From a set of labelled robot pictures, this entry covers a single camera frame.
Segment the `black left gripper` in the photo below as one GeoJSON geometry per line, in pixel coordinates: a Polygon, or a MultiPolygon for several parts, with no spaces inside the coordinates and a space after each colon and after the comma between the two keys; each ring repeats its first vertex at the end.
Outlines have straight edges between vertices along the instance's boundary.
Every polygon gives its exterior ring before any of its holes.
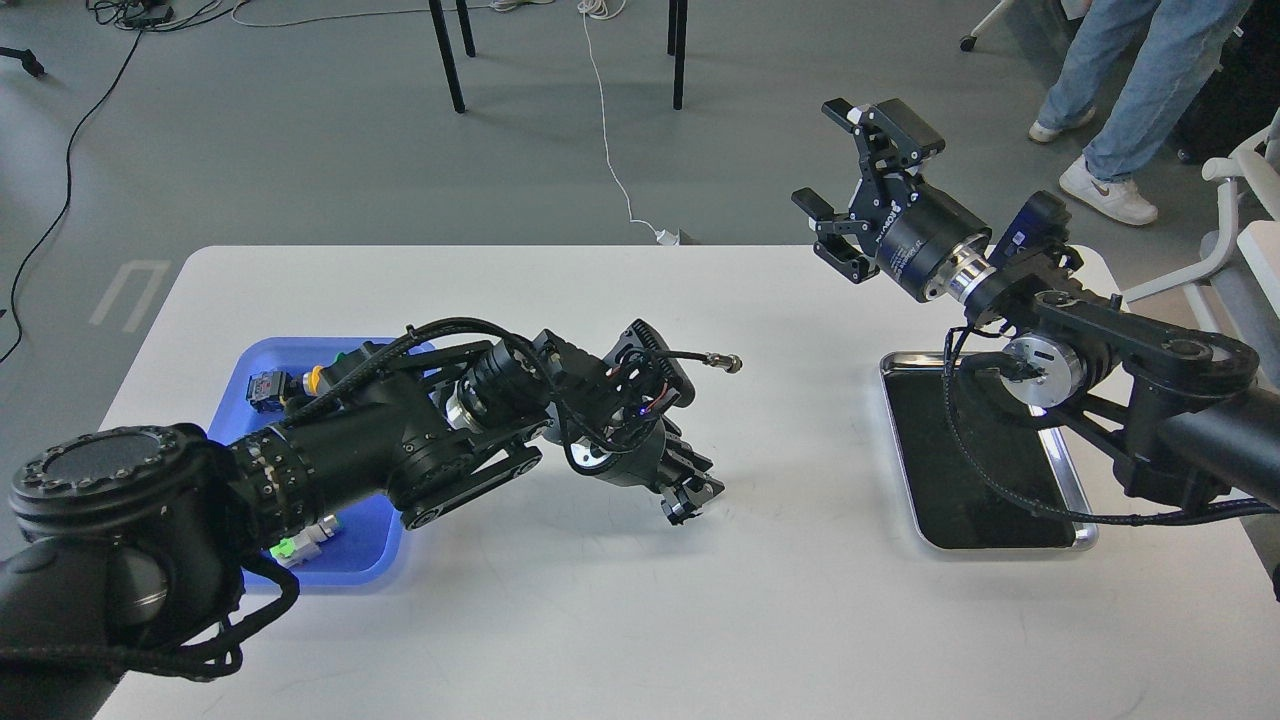
{"type": "Polygon", "coordinates": [[[724,484],[708,474],[712,460],[684,442],[682,434],[673,421],[660,420],[628,454],[608,454],[581,439],[575,443],[577,473],[618,487],[660,491],[668,523],[680,527],[724,492],[724,484]]]}

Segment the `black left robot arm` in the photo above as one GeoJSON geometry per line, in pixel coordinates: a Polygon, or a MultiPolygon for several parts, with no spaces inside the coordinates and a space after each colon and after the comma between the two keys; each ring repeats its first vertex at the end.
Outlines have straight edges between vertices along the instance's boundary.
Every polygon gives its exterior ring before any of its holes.
{"type": "Polygon", "coordinates": [[[684,359],[643,320],[596,357],[454,316],[256,380],[284,415],[230,443],[179,423],[36,454],[9,489],[27,544],[3,561],[3,716],[91,719],[128,673],[238,671],[300,597],[273,546],[374,495],[424,527],[534,469],[536,439],[695,518],[724,487],[667,418],[694,398],[684,359]]]}

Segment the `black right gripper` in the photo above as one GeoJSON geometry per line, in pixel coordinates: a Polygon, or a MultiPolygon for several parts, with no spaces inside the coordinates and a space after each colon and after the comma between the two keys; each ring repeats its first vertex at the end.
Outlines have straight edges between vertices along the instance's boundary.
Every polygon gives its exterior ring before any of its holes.
{"type": "Polygon", "coordinates": [[[809,187],[792,202],[809,218],[814,252],[855,284],[870,279],[870,259],[918,302],[932,297],[943,260],[959,245],[986,249],[991,228],[952,196],[927,183],[919,170],[941,154],[940,132],[905,101],[891,99],[854,106],[836,97],[822,111],[854,136],[860,179],[850,197],[851,218],[837,213],[809,187]],[[858,245],[847,236],[858,233],[858,245]]]}

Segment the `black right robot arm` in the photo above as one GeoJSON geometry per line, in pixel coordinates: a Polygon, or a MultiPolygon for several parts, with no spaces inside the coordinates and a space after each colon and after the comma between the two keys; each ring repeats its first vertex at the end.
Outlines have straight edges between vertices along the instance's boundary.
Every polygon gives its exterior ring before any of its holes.
{"type": "Polygon", "coordinates": [[[1033,193],[1004,236],[929,184],[923,164],[945,138],[899,99],[822,111],[852,137],[859,182],[846,211],[810,188],[791,199],[815,233],[818,258],[852,283],[884,273],[913,300],[956,300],[965,322],[943,346],[943,414],[959,432],[956,387],[980,372],[1039,415],[1103,451],[1130,497],[1151,515],[1053,509],[983,482],[1042,518],[1128,527],[1189,527],[1277,511],[1277,395],[1257,384],[1260,355],[1229,336],[1129,313],[1076,278],[1069,211],[1033,193]]]}

